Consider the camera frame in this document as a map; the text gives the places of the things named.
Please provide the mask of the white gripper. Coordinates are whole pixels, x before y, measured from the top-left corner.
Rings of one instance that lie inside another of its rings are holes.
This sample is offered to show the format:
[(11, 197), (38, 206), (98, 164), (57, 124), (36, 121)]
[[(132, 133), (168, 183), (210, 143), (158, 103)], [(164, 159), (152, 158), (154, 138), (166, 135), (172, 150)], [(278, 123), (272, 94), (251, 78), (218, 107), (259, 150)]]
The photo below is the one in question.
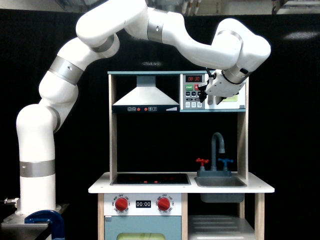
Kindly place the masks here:
[(199, 101), (203, 103), (207, 99), (207, 104), (215, 103), (219, 105), (224, 99), (233, 97), (239, 93), (244, 86), (245, 76), (235, 76), (228, 70), (216, 69), (210, 72), (206, 70), (208, 77), (198, 86)]

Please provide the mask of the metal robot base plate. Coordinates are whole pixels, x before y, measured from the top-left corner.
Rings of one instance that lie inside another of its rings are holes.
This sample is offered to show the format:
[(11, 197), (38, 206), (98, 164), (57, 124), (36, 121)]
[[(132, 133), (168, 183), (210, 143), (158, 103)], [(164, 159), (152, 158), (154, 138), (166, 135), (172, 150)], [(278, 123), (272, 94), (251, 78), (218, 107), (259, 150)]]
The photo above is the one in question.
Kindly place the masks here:
[[(61, 204), (57, 204), (55, 206), (55, 211), (58, 212), (59, 214), (63, 214), (63, 212), (67, 209), (67, 207), (69, 206), (68, 203), (61, 203)], [(28, 223), (25, 224), (25, 218), (27, 217), (27, 214), (23, 214), (21, 212), (20, 207), (17, 208), (17, 210), (9, 215), (8, 217), (6, 217), (2, 223), (1, 223), (1, 227), (3, 228), (27, 228), (27, 227), (33, 227), (33, 228), (44, 228), (48, 226), (48, 223)]]

